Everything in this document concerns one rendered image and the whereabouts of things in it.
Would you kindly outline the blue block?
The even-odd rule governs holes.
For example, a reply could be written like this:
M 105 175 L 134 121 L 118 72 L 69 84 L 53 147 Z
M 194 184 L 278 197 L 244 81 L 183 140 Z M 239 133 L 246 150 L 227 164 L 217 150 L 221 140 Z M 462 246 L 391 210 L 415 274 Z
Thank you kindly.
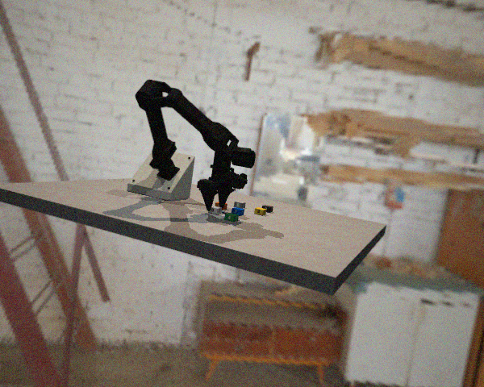
M 232 208 L 232 213 L 233 214 L 238 214 L 239 216 L 243 215 L 244 214 L 244 209 L 240 209 L 240 208 Z

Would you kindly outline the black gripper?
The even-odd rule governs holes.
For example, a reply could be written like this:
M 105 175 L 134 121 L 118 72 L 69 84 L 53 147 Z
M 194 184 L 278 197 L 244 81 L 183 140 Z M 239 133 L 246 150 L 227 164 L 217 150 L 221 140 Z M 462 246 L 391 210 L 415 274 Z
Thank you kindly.
M 228 169 L 232 170 L 230 164 L 220 164 L 213 162 L 213 164 L 211 164 L 211 168 L 211 177 L 209 177 L 208 180 L 201 179 L 198 181 L 197 184 L 197 188 L 199 188 L 202 193 L 202 197 L 208 211 L 211 211 L 211 207 L 216 194 L 219 195 L 219 207 L 222 207 L 223 209 L 229 194 L 236 189 L 236 187 L 230 183 L 223 183 L 223 177 L 226 171 Z

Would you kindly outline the green block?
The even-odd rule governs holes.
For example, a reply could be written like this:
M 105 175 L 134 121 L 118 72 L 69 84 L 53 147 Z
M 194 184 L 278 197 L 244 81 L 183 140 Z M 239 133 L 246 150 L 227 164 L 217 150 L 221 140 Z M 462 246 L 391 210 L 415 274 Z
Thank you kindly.
M 238 221 L 238 218 L 239 218 L 238 214 L 227 213 L 225 214 L 224 220 L 235 222 L 235 221 Z

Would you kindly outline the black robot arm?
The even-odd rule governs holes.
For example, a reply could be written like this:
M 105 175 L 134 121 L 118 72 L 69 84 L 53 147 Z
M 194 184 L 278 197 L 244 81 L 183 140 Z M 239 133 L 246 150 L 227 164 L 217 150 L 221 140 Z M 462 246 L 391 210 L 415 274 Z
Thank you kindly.
M 167 96 L 162 97 L 162 92 Z M 176 152 L 175 142 L 168 139 L 165 121 L 161 107 L 172 107 L 187 122 L 196 128 L 204 142 L 215 151 L 214 162 L 233 164 L 245 168 L 252 168 L 256 153 L 251 148 L 238 147 L 239 140 L 222 124 L 212 122 L 179 89 L 172 88 L 162 81 L 147 80 L 136 93 L 136 101 L 145 110 L 148 125 L 154 140 L 150 165 L 158 169 L 158 177 L 170 181 L 180 170 L 175 167 L 171 157 Z M 229 146 L 228 141 L 231 140 Z M 247 175 L 236 174 L 234 169 L 228 169 L 223 177 L 223 183 L 230 183 L 237 189 L 243 189 L 247 184 Z

